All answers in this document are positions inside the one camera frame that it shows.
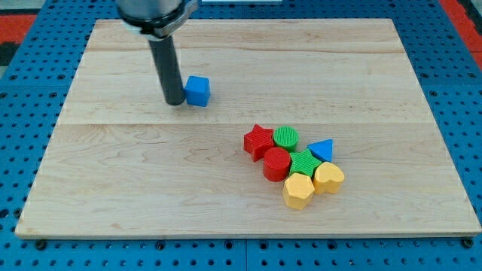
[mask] red star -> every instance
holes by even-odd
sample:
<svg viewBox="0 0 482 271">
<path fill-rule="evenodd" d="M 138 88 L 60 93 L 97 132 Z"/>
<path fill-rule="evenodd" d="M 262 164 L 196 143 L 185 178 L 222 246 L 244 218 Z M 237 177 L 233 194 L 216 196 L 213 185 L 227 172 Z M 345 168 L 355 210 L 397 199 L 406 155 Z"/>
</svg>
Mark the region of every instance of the red star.
<svg viewBox="0 0 482 271">
<path fill-rule="evenodd" d="M 273 129 L 265 129 L 257 124 L 244 135 L 244 150 L 251 154 L 253 161 L 264 157 L 264 153 L 274 147 Z"/>
</svg>

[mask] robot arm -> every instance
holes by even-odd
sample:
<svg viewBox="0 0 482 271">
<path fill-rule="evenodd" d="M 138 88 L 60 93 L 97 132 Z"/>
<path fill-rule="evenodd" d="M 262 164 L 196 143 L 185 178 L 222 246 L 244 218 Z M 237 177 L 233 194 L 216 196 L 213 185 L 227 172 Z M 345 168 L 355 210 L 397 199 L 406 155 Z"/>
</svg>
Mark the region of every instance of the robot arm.
<svg viewBox="0 0 482 271">
<path fill-rule="evenodd" d="M 197 9 L 197 0 L 116 0 L 116 4 L 127 28 L 149 40 L 166 102 L 182 104 L 185 92 L 172 33 Z"/>
</svg>

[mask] colorful blocks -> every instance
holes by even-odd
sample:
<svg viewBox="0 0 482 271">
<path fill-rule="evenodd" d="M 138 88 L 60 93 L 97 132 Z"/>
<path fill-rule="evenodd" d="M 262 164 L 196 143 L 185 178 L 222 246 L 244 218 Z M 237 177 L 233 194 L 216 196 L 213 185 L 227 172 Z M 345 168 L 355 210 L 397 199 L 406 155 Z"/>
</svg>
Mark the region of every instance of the colorful blocks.
<svg viewBox="0 0 482 271">
<path fill-rule="evenodd" d="M 286 179 L 282 194 L 288 207 L 302 210 L 311 202 L 314 192 L 311 177 L 294 173 Z"/>
<path fill-rule="evenodd" d="M 315 193 L 338 193 L 345 175 L 341 169 L 330 162 L 324 162 L 315 171 L 313 185 Z"/>
<path fill-rule="evenodd" d="M 284 148 L 274 147 L 264 154 L 263 174 L 270 181 L 282 181 L 289 173 L 291 158 Z"/>
<path fill-rule="evenodd" d="M 185 87 L 186 100 L 189 105 L 206 107 L 208 105 L 211 91 L 209 89 L 209 79 L 197 76 L 190 76 Z"/>
<path fill-rule="evenodd" d="M 257 124 L 244 135 L 244 150 L 251 154 L 253 161 L 264 157 L 267 150 L 274 147 L 273 129 L 265 129 Z"/>
<path fill-rule="evenodd" d="M 291 168 L 289 174 L 295 172 L 305 174 L 311 178 L 313 171 L 322 162 L 311 154 L 311 151 L 306 149 L 299 153 L 291 153 Z"/>
<path fill-rule="evenodd" d="M 333 139 L 312 143 L 308 145 L 308 149 L 310 149 L 316 159 L 322 162 L 331 162 L 331 158 L 333 157 Z"/>
<path fill-rule="evenodd" d="M 289 152 L 296 151 L 296 144 L 300 139 L 298 132 L 290 126 L 281 126 L 274 131 L 273 135 L 276 146 L 286 149 Z"/>
</svg>

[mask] wooden table surface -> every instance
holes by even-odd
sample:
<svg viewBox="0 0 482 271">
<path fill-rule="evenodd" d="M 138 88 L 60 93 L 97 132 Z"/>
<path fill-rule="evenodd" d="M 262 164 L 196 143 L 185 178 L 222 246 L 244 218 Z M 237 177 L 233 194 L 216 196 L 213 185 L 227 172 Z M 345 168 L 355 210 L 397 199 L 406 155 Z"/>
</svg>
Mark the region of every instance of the wooden table surface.
<svg viewBox="0 0 482 271">
<path fill-rule="evenodd" d="M 143 37 L 97 22 L 16 233 L 24 239 L 470 236 L 480 224 L 391 20 L 189 20 L 164 103 Z M 255 123 L 334 139 L 336 195 L 286 208 L 243 151 Z"/>
</svg>

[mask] blue triangular prism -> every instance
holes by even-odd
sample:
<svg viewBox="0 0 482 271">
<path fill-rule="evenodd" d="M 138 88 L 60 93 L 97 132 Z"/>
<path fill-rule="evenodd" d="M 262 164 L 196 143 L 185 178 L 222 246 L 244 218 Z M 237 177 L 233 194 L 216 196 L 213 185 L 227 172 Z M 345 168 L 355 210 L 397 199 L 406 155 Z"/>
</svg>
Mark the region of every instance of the blue triangular prism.
<svg viewBox="0 0 482 271">
<path fill-rule="evenodd" d="M 311 154 L 322 162 L 331 162 L 333 157 L 333 139 L 327 139 L 322 142 L 317 142 L 308 145 Z"/>
</svg>

